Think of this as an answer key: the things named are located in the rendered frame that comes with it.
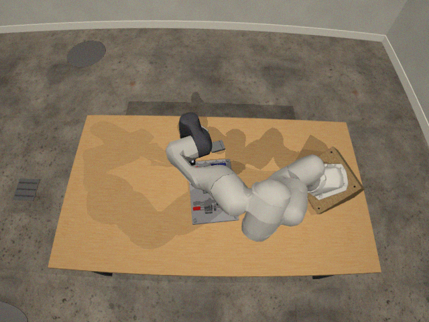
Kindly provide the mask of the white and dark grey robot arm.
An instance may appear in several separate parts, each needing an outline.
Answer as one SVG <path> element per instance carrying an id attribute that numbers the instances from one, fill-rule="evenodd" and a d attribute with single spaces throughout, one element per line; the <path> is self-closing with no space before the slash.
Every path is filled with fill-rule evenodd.
<path id="1" fill-rule="evenodd" d="M 194 188 L 209 193 L 226 214 L 236 217 L 246 212 L 241 230 L 255 242 L 266 240 L 280 225 L 301 223 L 307 212 L 308 193 L 321 200 L 345 192 L 348 187 L 342 164 L 324 164 L 311 154 L 248 188 L 228 166 L 195 167 L 189 163 L 212 150 L 210 134 L 197 114 L 183 114 L 179 128 L 180 139 L 166 148 L 168 160 Z"/>

